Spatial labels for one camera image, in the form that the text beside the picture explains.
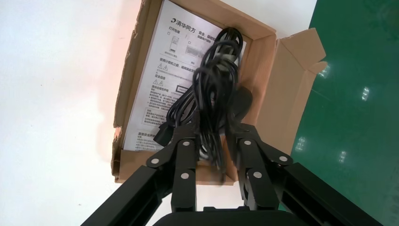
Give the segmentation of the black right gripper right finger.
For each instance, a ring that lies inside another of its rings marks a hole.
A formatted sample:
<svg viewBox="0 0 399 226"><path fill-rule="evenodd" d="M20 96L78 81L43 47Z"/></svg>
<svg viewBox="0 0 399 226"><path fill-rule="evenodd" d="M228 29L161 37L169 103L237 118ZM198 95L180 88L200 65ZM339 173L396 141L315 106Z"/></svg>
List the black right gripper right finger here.
<svg viewBox="0 0 399 226"><path fill-rule="evenodd" d="M250 210L269 211L287 226L379 225L302 164L263 142L253 125L229 128L229 152Z"/></svg>

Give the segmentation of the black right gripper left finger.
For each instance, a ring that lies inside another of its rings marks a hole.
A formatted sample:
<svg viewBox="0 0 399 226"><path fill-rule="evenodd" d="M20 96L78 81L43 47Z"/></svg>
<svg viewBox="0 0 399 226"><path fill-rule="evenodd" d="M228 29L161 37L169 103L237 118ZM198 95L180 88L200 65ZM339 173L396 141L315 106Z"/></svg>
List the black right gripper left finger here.
<svg viewBox="0 0 399 226"><path fill-rule="evenodd" d="M172 142L149 157L83 225L144 226L170 193L173 212L195 211L195 137L193 124L176 128Z"/></svg>

